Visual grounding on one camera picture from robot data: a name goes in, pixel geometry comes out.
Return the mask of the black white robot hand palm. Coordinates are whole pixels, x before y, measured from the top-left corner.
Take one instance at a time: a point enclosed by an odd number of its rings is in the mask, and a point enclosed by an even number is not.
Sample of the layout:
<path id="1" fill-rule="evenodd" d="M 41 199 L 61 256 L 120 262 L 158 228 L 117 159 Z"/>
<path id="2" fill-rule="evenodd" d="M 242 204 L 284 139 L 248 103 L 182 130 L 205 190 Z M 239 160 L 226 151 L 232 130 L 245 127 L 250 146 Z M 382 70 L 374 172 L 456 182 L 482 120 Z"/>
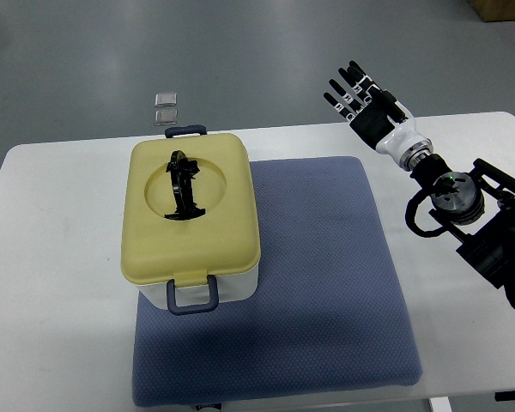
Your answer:
<path id="1" fill-rule="evenodd" d="M 389 155 L 398 165 L 416 165 L 422 157 L 433 153 L 432 142 L 415 128 L 415 118 L 404 110 L 406 121 L 394 122 L 384 111 L 380 89 L 371 97 L 371 102 L 356 115 L 349 127 L 370 148 L 381 155 Z"/>

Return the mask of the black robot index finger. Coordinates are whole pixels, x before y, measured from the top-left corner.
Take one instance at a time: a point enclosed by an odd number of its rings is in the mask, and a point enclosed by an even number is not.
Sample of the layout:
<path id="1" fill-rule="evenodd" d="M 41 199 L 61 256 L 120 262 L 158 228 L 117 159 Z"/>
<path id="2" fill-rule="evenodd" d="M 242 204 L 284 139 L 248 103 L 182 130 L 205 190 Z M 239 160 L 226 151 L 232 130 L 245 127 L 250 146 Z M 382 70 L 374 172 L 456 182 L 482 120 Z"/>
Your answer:
<path id="1" fill-rule="evenodd" d="M 349 62 L 348 71 L 354 75 L 357 82 L 370 96 L 374 96 L 379 90 L 375 81 L 354 61 Z"/>

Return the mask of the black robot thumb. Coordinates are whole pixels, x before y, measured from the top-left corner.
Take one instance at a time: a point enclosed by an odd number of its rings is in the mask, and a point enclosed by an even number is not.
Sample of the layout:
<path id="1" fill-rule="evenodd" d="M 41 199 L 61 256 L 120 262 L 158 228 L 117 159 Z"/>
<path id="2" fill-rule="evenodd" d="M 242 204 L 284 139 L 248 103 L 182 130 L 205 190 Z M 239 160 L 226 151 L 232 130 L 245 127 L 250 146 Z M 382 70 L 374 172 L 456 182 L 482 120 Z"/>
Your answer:
<path id="1" fill-rule="evenodd" d="M 406 121 L 404 110 L 397 104 L 397 99 L 387 90 L 382 92 L 384 111 L 396 123 Z"/>

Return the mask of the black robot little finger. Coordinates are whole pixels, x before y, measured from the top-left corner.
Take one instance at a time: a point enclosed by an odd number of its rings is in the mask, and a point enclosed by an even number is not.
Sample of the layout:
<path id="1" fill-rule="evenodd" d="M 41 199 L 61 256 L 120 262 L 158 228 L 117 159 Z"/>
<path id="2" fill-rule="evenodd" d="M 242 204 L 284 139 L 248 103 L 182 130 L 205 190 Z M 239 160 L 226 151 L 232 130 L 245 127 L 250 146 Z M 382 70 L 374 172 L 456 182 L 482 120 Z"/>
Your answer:
<path id="1" fill-rule="evenodd" d="M 356 114 L 338 102 L 334 96 L 328 92 L 323 93 L 324 99 L 336 110 L 336 112 L 342 116 L 345 120 L 353 120 L 356 118 Z"/>

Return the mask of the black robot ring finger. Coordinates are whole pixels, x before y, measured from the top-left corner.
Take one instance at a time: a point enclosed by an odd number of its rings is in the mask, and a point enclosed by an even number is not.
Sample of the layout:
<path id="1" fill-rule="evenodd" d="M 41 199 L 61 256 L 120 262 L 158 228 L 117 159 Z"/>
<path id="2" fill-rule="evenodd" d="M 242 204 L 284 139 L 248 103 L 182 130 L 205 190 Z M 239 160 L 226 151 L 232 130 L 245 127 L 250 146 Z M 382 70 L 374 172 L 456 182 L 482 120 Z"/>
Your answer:
<path id="1" fill-rule="evenodd" d="M 364 109 L 365 104 L 355 95 L 353 89 L 350 86 L 349 88 L 352 90 L 351 93 L 334 79 L 329 79 L 329 84 L 342 98 L 345 106 L 352 112 L 361 112 Z"/>

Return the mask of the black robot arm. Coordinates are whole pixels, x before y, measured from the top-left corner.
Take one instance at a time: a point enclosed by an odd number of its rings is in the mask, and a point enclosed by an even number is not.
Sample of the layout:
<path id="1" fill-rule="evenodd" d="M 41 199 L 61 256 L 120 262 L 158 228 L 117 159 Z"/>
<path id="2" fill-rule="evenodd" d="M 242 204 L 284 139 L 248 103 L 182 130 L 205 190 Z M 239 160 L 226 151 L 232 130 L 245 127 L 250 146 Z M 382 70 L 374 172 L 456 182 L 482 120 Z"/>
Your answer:
<path id="1" fill-rule="evenodd" d="M 457 255 L 515 310 L 515 178 L 480 158 L 469 171 L 449 167 L 411 111 L 355 61 L 337 72 L 324 99 L 363 144 L 419 187 L 406 203 L 406 227 L 422 239 L 450 234 Z"/>

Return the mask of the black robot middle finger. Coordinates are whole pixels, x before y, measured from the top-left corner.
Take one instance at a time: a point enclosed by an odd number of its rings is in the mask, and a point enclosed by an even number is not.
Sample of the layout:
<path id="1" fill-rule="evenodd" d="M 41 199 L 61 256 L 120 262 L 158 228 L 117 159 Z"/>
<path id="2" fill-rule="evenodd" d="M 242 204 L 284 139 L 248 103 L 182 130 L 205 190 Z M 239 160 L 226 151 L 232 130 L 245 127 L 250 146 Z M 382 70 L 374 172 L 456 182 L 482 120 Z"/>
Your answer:
<path id="1" fill-rule="evenodd" d="M 369 104 L 371 102 L 371 97 L 367 92 L 362 88 L 362 86 L 357 82 L 357 79 L 352 75 L 348 70 L 344 68 L 339 68 L 338 73 L 342 77 L 342 79 L 353 89 L 355 95 L 365 104 Z"/>

